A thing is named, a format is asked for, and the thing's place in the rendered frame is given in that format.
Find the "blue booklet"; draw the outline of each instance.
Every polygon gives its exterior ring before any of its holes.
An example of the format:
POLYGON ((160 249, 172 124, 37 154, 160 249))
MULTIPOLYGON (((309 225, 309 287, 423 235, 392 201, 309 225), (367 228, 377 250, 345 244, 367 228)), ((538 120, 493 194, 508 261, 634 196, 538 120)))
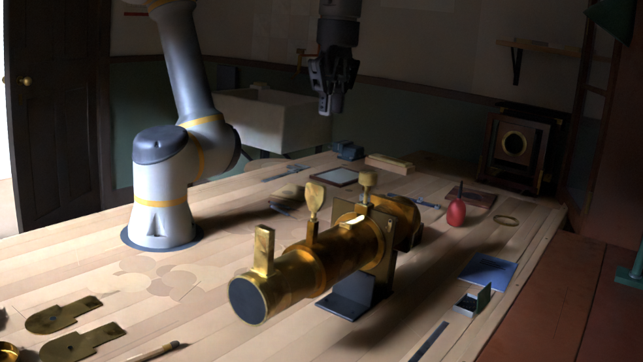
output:
POLYGON ((504 293, 517 267, 511 261, 476 253, 457 278, 481 287, 491 283, 493 290, 504 293))

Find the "workbench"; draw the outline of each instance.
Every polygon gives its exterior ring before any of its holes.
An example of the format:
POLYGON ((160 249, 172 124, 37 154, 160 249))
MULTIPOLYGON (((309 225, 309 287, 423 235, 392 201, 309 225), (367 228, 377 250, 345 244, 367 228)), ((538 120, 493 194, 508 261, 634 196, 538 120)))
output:
MULTIPOLYGON (((408 176, 377 170, 373 192, 424 197, 442 208, 418 205, 425 226, 421 244, 399 254, 393 295, 355 323, 316 307, 317 299, 305 299, 266 324, 251 327, 227 300, 228 281, 252 266, 255 225, 276 230, 276 256, 305 238, 310 217, 305 203, 291 213, 296 219, 289 218, 268 208, 272 192, 287 183, 303 186, 311 174, 340 166, 374 169, 363 160, 347 162, 324 152, 190 188, 188 202, 205 237, 179 252, 141 252, 123 244, 119 234, 132 205, 3 239, 0 312, 4 308, 6 320, 0 315, 0 340, 33 358, 48 340, 115 321, 127 334, 97 347, 85 361, 125 361, 172 340, 182 345, 155 361, 408 361, 447 321, 449 326, 420 361, 474 361, 563 223, 567 208, 467 184, 498 194, 497 200, 490 210, 467 206, 464 225, 451 227, 444 196, 458 182, 431 174, 419 164, 421 157, 417 159, 421 172, 408 176), (261 182, 294 163, 310 169, 261 182), (493 221, 497 214, 517 218, 520 224, 502 226, 493 221), (471 319, 453 312, 452 305, 481 289, 457 279, 476 252, 516 262, 518 269, 506 292, 493 291, 491 302, 471 319), (25 330, 30 315, 87 295, 104 305, 77 317, 78 323, 45 336, 25 330)), ((334 197, 358 202, 361 192, 359 184, 327 186, 326 203, 318 214, 320 231, 330 227, 334 197)))

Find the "yellow stripe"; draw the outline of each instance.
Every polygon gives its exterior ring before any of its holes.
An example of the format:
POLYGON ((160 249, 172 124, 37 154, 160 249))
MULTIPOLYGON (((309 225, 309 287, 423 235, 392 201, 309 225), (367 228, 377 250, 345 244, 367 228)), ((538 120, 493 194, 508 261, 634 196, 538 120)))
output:
POLYGON ((154 2, 154 4, 148 5, 148 12, 152 12, 152 10, 154 10, 155 8, 158 8, 161 5, 165 5, 167 3, 172 3, 174 1, 181 1, 181 0, 157 0, 154 2))
POLYGON ((196 120, 184 122, 180 124, 179 127, 183 127, 187 129, 187 128, 194 127, 196 125, 200 125, 208 122, 220 121, 222 119, 223 119, 223 113, 219 113, 219 114, 214 114, 212 116, 197 118, 196 120))
POLYGON ((134 201, 136 201, 137 203, 143 206, 149 206, 149 207, 172 207, 176 205, 181 205, 187 200, 188 200, 188 194, 186 194, 183 197, 179 197, 178 199, 174 199, 170 201, 149 201, 149 200, 143 200, 140 197, 134 195, 134 201))
POLYGON ((203 156, 203 149, 201 148, 201 144, 199 143, 199 140, 197 140, 197 137, 195 137, 190 132, 188 132, 188 136, 190 136, 190 139, 197 146, 197 152, 199 153, 199 173, 197 174, 197 178, 192 181, 196 182, 201 178, 201 175, 203 174, 203 169, 205 168, 205 157, 203 156))

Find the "red bottle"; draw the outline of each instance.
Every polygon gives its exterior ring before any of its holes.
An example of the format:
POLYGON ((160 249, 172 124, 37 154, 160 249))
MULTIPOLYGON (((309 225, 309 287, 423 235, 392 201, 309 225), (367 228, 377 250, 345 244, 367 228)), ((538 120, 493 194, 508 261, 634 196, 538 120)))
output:
POLYGON ((446 222, 451 226, 460 226, 465 222, 465 214, 467 213, 467 206, 462 201, 462 181, 460 181, 460 188, 457 191, 457 199, 451 201, 449 208, 446 209, 446 222))

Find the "wall shelf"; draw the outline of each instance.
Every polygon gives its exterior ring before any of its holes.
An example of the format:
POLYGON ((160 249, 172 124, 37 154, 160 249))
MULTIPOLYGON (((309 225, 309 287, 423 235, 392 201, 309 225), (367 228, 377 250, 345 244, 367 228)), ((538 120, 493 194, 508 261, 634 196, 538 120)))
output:
MULTIPOLYGON (((531 41, 513 42, 513 41, 503 41, 500 39, 496 40, 496 45, 508 46, 511 48, 511 59, 512 59, 512 65, 514 68, 514 85, 515 86, 518 85, 518 79, 520 78, 520 65, 522 63, 523 50, 532 50, 535 52, 559 54, 561 56, 567 56, 567 57, 579 58, 579 59, 581 56, 580 51, 558 49, 558 48, 552 48, 550 46, 536 45, 536 44, 530 44, 530 43, 531 41), (514 55, 514 48, 518 49, 517 55, 514 55)), ((603 57, 603 56, 594 55, 592 59, 595 61, 601 61, 604 63, 612 62, 612 58, 603 57)))

